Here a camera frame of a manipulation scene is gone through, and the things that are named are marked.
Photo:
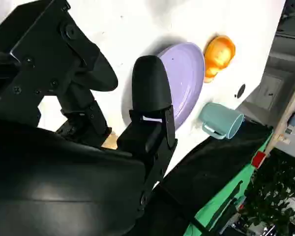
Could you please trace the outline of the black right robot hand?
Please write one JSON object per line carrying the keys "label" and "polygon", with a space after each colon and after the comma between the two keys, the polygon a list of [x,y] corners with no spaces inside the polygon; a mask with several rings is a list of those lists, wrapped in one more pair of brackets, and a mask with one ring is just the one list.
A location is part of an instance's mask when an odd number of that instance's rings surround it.
{"label": "black right robot hand", "polygon": [[117,76],[65,0],[16,7],[0,24],[0,236],[122,236],[177,146],[168,76],[142,56],[117,149],[93,91]]}

